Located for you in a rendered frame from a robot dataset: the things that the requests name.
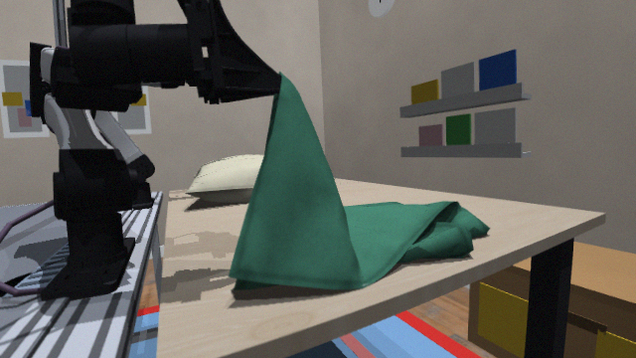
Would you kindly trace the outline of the grey slotted aluminium extrusion bar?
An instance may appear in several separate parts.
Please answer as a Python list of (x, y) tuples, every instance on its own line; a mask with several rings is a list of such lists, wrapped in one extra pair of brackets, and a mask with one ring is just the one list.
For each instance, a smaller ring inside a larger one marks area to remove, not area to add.
[[(163, 201), (162, 191), (151, 192), (155, 200), (160, 196)], [(32, 358), (129, 358), (158, 201), (152, 208), (134, 210), (122, 227), (123, 238), (134, 237), (136, 244), (118, 289), (71, 300)]]

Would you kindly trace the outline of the cream pillow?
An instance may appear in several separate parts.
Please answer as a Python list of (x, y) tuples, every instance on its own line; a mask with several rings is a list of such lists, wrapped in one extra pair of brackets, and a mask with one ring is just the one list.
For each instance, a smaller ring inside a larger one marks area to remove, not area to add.
[(185, 194), (210, 202), (249, 202), (263, 156), (238, 155), (204, 164)]

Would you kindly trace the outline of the green cloth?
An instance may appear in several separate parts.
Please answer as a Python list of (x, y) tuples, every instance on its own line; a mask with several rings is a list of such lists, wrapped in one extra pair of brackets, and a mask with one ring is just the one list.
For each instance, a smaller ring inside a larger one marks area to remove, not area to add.
[(343, 206), (311, 118), (282, 73), (238, 237), (231, 290), (364, 288), (395, 264), (463, 259), (491, 229), (458, 202)]

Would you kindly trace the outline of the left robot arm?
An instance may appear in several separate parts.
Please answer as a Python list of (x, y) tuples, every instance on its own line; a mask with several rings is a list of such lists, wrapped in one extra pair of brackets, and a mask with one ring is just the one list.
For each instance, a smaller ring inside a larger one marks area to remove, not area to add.
[[(179, 81), (165, 83), (142, 82), (141, 85), (161, 89), (176, 89), (178, 86), (184, 86), (185, 82), (189, 85), (189, 87), (197, 86), (196, 81)], [(143, 154), (138, 146), (136, 146), (133, 140), (129, 137), (129, 135), (114, 118), (114, 116), (110, 113), (110, 111), (97, 110), (94, 122), (96, 127), (109, 141), (113, 148), (119, 149), (127, 164), (127, 167), (130, 169), (135, 169), (135, 171), (137, 172), (139, 181), (138, 195), (137, 200), (132, 201), (132, 209), (141, 210), (152, 208), (155, 198), (151, 198), (150, 184), (145, 182), (144, 179), (147, 179), (154, 174), (154, 164), (147, 157), (147, 155)], [(152, 199), (154, 199), (153, 203), (151, 203)], [(151, 205), (146, 205), (147, 203)]]

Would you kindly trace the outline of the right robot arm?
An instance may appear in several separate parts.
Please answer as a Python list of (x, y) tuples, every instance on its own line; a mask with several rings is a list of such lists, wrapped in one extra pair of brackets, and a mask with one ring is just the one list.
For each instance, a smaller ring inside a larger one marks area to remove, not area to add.
[(136, 244), (123, 238), (116, 212), (132, 210), (137, 172), (94, 123), (97, 110), (127, 112), (142, 98), (127, 43), (127, 25), (136, 25), (134, 2), (71, 0), (67, 14), (68, 50), (30, 42), (31, 113), (52, 128), (60, 146), (54, 213), (67, 222), (70, 250), (42, 301), (115, 292)]

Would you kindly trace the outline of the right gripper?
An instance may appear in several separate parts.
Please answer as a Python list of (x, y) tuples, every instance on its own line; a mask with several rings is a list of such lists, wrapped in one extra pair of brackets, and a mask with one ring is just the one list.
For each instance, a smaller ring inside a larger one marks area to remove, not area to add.
[(221, 1), (190, 1), (187, 24), (127, 25), (128, 50), (143, 83), (196, 81), (199, 97), (210, 104), (279, 93), (282, 76), (240, 38)]

